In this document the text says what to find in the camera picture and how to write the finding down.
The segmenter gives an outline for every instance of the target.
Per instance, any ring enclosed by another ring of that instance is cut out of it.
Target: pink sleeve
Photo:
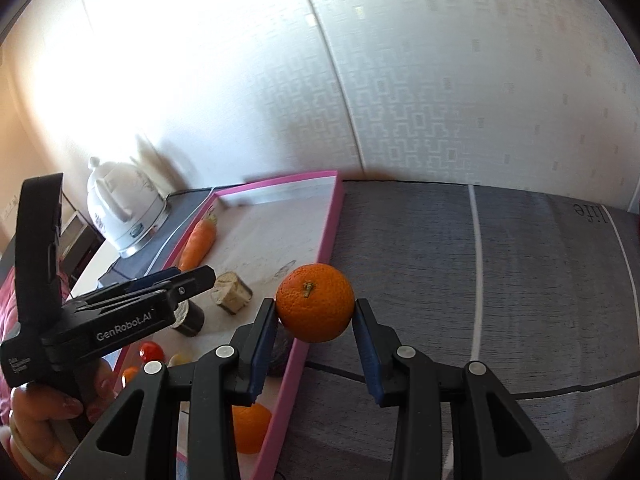
[[[69,284],[64,274],[60,274],[60,281],[62,299],[65,301],[69,296]],[[15,270],[11,269],[0,287],[0,341],[4,341],[16,321],[18,321],[18,309],[15,300]],[[9,424],[9,410],[11,410],[11,388],[0,370],[0,421],[4,425]]]

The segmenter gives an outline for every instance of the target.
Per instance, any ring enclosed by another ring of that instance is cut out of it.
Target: kettle base
[[[145,245],[149,243],[149,240],[151,240],[151,238],[154,237],[154,235],[158,232],[158,229],[162,227],[162,224],[164,224],[164,221],[168,218],[169,216],[168,209],[169,209],[168,205],[165,202],[164,207],[162,208],[162,211],[158,215],[158,218],[156,218],[156,220],[153,222],[151,227],[147,229],[145,233],[142,234],[140,238],[138,238],[138,240],[135,241],[135,243],[131,244],[129,247],[118,252],[121,258],[129,258],[130,256],[133,256],[140,249],[142,249]]]

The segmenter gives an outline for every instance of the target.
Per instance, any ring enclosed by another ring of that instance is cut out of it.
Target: small screw
[[[236,350],[230,345],[222,345],[216,348],[216,355],[222,358],[231,357],[235,352]]]
[[[486,373],[486,366],[484,366],[480,361],[473,361],[472,363],[469,363],[469,371],[473,375],[484,375]]]
[[[162,370],[162,363],[160,361],[149,361],[145,365],[145,373],[149,375],[157,374]]]
[[[412,357],[415,357],[415,348],[412,346],[402,345],[398,347],[398,350],[396,350],[396,353],[400,357],[403,357],[405,359],[411,359]]]

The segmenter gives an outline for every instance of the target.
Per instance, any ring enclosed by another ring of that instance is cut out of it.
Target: kettle handle
[[[118,204],[118,202],[116,202],[116,199],[114,199],[109,192],[109,189],[103,179],[96,179],[95,192],[97,193],[100,202],[104,204],[109,213],[114,215],[121,222],[128,222],[131,220],[131,215],[127,213],[120,204]]]

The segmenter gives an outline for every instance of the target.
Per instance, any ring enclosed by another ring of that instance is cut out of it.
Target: carrot
[[[211,249],[216,241],[218,219],[215,215],[207,214],[193,228],[189,239],[182,250],[178,268],[185,270],[195,269]]]

